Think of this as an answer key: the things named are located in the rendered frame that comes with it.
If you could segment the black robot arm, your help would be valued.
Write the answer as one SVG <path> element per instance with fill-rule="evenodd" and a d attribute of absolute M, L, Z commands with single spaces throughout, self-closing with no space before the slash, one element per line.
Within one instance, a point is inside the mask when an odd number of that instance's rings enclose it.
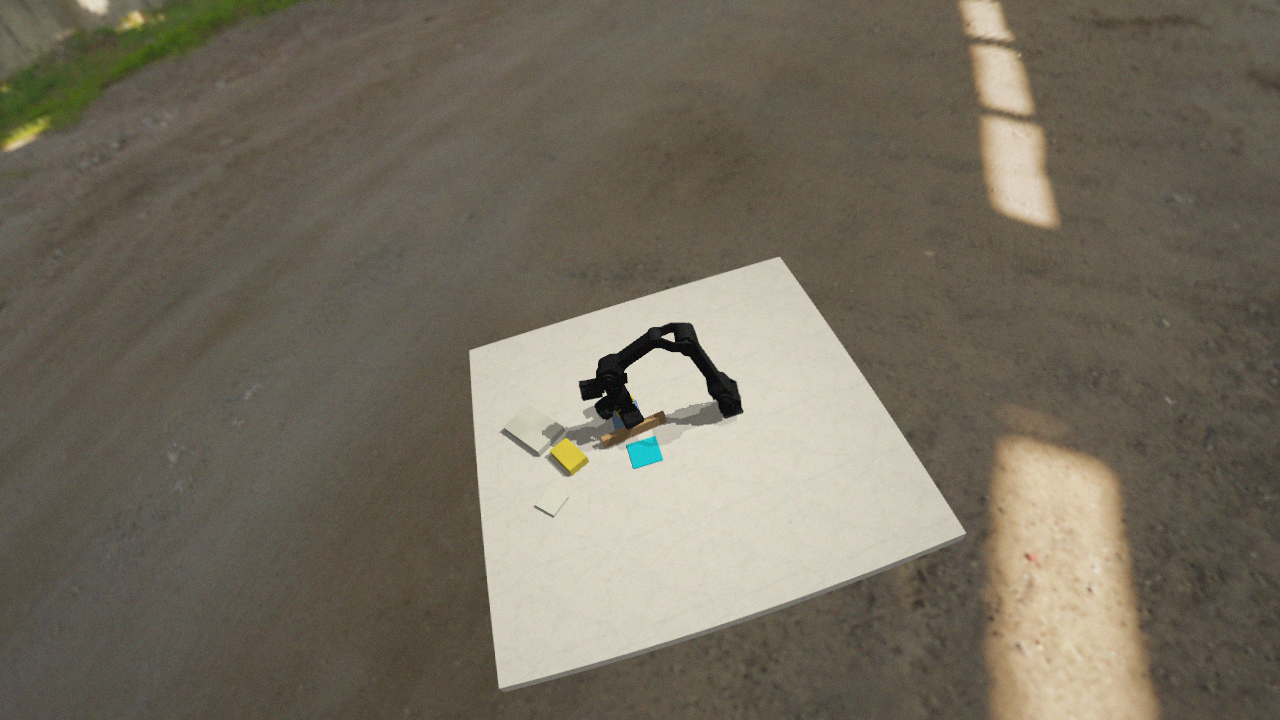
<path fill-rule="evenodd" d="M 664 334 L 675 333 L 675 342 L 662 338 Z M 620 407 L 612 402 L 625 395 L 628 383 L 625 369 L 653 348 L 666 348 L 669 352 L 680 352 L 692 359 L 701 374 L 707 378 L 708 393 L 719 404 L 724 419 L 742 414 L 741 397 L 736 380 L 732 380 L 724 372 L 719 372 L 710 357 L 699 345 L 698 334 L 691 323 L 676 322 L 660 327 L 652 327 L 645 334 L 635 340 L 618 354 L 609 354 L 598 361 L 596 378 L 579 380 L 582 401 L 600 398 L 594 407 L 602 420 L 609 420 L 613 411 Z M 607 392 L 605 392 L 607 391 Z M 603 393 L 607 393 L 603 397 Z"/>

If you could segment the brown wooden plank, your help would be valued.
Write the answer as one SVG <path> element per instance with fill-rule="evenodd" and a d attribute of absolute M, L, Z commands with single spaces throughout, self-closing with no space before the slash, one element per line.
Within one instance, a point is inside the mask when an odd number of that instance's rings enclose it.
<path fill-rule="evenodd" d="M 639 436 L 646 430 L 652 430 L 655 427 L 660 427 L 664 423 L 667 421 L 666 421 L 666 414 L 663 411 L 653 414 L 652 416 L 644 418 L 644 421 L 641 424 L 634 427 L 630 430 L 627 430 L 626 427 L 623 427 L 618 430 L 611 432 L 607 436 L 602 436 L 600 437 L 602 445 L 604 446 L 604 448 L 609 448 L 611 446 L 618 445 L 620 442 L 630 439 L 634 436 Z"/>

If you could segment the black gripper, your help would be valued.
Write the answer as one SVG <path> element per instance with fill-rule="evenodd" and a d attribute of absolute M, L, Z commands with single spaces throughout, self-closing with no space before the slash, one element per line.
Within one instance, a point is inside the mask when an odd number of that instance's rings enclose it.
<path fill-rule="evenodd" d="M 618 414 L 627 430 L 632 429 L 634 427 L 637 427 L 644 421 L 643 414 L 639 411 L 636 405 L 632 404 L 634 400 L 628 395 L 627 388 L 625 391 L 625 395 L 620 396 L 618 398 L 611 397 L 611 400 L 621 409 Z"/>

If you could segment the yellow rectangular block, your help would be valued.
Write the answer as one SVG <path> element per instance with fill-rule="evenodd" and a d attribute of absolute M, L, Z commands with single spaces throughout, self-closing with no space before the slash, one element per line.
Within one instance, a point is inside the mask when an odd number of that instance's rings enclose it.
<path fill-rule="evenodd" d="M 567 437 L 550 448 L 550 455 L 573 477 L 588 464 L 588 456 L 582 454 Z"/>

